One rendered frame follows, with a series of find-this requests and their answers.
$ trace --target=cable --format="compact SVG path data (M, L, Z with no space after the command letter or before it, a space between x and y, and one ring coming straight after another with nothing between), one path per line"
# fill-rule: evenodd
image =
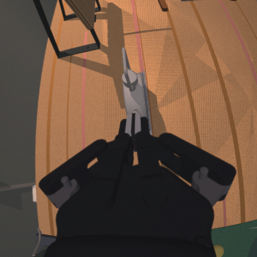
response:
M38 230L38 243L37 243L37 246L35 248L35 251L32 254L33 257L37 254L37 252L39 250L39 247L40 247L40 243L41 243L41 231L40 231L40 228L38 227L37 230Z

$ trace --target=wooden chair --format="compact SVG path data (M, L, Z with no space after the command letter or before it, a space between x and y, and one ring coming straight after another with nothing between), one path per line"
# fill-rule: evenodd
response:
M94 30L94 23L96 22L95 13L98 13L98 12L101 11L101 6L99 4L99 0L86 0L86 1L84 0L83 4L81 4L81 5L80 5L80 3L81 3L82 0L66 0L68 6L74 11L73 14L69 14L69 15L65 14L63 2L62 2L62 0L59 0L63 20L67 21L67 20L78 17L81 20L81 22L85 25L85 27L88 30L90 30L90 32L93 36L93 39L95 41L95 43L74 47L74 48L67 49L67 50L64 50L64 51L60 51L58 46L57 46L56 40L55 40L54 35L51 31L51 28L50 28L49 23L47 21L47 18L46 18L46 15L44 13L43 7L40 3L40 0L33 0L33 1L34 1L37 12L40 16L40 19L43 23L45 31L48 35L48 38L49 38L49 40L52 44L52 47L53 47L58 59L63 58L63 57L67 57L67 56L73 56L73 55L81 54L81 53L84 53L84 52L89 52L89 51L100 49L100 41L99 41L99 39L97 37L97 34Z

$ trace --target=black metal leg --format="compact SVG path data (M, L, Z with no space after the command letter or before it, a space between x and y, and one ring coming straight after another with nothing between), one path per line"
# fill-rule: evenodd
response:
M95 0L95 1L96 1L97 6L98 6L97 8L95 8L95 10L96 10L96 12L100 12L101 11L101 6L99 4L99 1L98 0ZM85 53L85 52L89 52L89 51L100 49L100 41L98 39L98 36L97 36L95 30L92 28L92 29L90 29L90 33L92 34L95 43L91 43L91 44L87 44L87 45L82 45L82 46L79 46L79 47L75 47L75 48L67 49L67 50L64 50L64 51L60 51L59 48L58 48L58 45L56 43L56 40L54 38L54 35L53 35L52 31L51 31L51 28L49 26L47 17L46 17L46 15L44 13L44 10L42 8L40 0L33 0L33 2L35 4L37 12L38 12L38 14L40 16L40 19L41 19L41 21L43 23L45 31L46 31L46 33L48 35L48 38L49 38L49 40L50 40L50 42L52 44L52 47L53 47L53 49L54 49L58 59L59 58L63 58L63 57L67 57L67 56L73 56L73 55L77 55L77 54L81 54L81 53ZM77 17L77 15L75 13L70 14L70 15L66 15L62 0L59 0L59 3L60 3L60 8L61 8L61 12L62 12L62 15L63 15L63 19L65 21Z

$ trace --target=yellow ball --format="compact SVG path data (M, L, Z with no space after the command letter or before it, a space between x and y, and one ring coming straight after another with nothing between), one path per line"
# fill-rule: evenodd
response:
M216 253L217 257L222 257L223 256L224 248L221 245L219 245L219 244L214 245L214 250L215 250L215 253Z

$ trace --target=gray wall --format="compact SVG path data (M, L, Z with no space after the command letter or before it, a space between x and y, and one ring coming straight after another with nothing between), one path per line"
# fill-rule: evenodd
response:
M41 0L51 25L57 0ZM33 0L0 3L0 187L35 182L37 109L48 36ZM29 257L38 232L32 188L0 191L0 256Z

